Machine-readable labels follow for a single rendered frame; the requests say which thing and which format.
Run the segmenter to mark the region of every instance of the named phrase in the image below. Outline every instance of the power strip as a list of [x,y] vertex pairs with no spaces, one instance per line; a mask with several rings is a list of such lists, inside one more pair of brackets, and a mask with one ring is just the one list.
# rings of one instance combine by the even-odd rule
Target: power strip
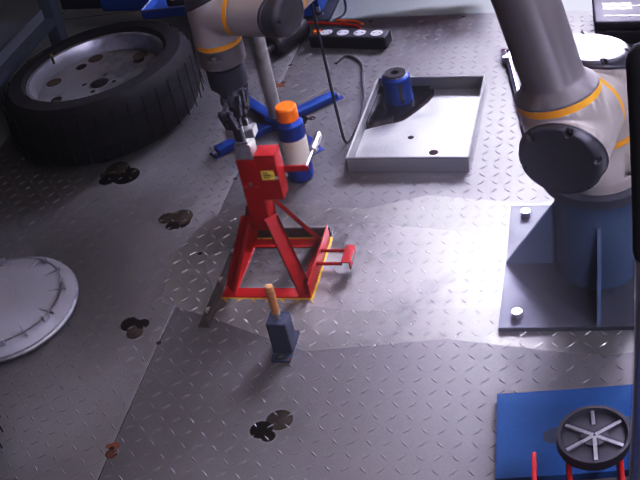
[[[391,31],[386,29],[349,30],[341,27],[320,30],[322,44],[327,48],[369,48],[384,50],[391,43]],[[318,32],[314,29],[309,35],[309,43],[320,48]]]

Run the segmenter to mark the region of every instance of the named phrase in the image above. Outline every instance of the gray tray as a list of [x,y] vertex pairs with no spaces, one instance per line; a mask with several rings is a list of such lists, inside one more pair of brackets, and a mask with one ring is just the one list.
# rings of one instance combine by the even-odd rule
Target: gray tray
[[484,77],[413,77],[433,98],[409,118],[366,128],[380,79],[347,152],[350,172],[466,172],[478,134]]

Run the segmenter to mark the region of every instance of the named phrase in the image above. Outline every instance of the metal floor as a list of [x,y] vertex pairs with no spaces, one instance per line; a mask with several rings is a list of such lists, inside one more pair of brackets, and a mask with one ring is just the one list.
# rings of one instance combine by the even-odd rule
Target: metal floor
[[[589,13],[570,20],[593,30]],[[122,159],[141,171],[126,185],[98,183],[107,165],[44,168],[0,149],[2,256],[55,258],[80,284],[61,332],[0,365],[0,478],[494,478],[498,393],[631,382],[632,332],[497,333],[509,208],[550,198],[517,159],[495,16],[368,27],[393,42],[358,52],[367,91],[391,66],[485,75],[478,144],[468,174],[350,174],[332,108],[313,114],[326,151],[286,203],[358,255],[352,271],[325,269],[314,302],[284,306],[302,332],[290,365],[270,362],[266,302],[230,301],[198,326],[244,208],[232,156],[208,156],[223,139],[208,89],[171,134]],[[357,65],[333,63],[343,53],[329,60],[350,132],[361,92]],[[282,99],[327,90],[308,44],[274,68]],[[250,82],[255,95],[253,67]],[[158,222],[180,209],[194,213],[187,227]],[[256,260],[250,281],[282,284],[273,257]],[[140,338],[120,329],[127,317],[150,321]],[[290,427],[253,438],[278,410]]]

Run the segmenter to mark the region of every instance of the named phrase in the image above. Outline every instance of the orange cap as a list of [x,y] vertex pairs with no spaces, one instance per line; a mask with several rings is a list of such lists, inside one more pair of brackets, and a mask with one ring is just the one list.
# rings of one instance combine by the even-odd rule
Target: orange cap
[[284,100],[276,105],[276,118],[278,119],[278,123],[282,123],[284,125],[288,125],[289,123],[295,122],[300,115],[298,115],[298,106],[296,102],[292,102],[291,100]]

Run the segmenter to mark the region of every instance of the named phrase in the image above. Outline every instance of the blue mat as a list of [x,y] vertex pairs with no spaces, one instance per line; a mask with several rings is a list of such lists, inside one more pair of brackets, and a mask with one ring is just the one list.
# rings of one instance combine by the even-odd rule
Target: blue mat
[[[564,480],[565,463],[556,449],[554,430],[562,419],[577,408],[604,405],[630,420],[631,403],[631,385],[498,395],[496,480],[530,479],[531,452],[537,452],[539,479]],[[628,469],[629,455],[624,463]],[[615,467],[600,472],[573,469],[575,479],[615,476]]]

